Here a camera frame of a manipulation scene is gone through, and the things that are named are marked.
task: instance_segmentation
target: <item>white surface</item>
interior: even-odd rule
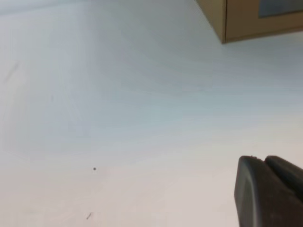
[[[193,0],[1,16],[0,226],[237,226],[241,155],[303,166],[302,60],[302,33],[219,44]]]

